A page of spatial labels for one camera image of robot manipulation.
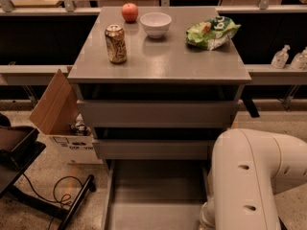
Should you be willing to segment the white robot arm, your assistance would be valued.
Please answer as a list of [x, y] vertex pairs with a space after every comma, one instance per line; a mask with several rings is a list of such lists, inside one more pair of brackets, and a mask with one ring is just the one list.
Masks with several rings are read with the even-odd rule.
[[205, 230], [282, 230], [274, 196], [307, 180], [307, 144], [245, 128], [221, 134], [212, 152], [213, 195], [201, 206]]

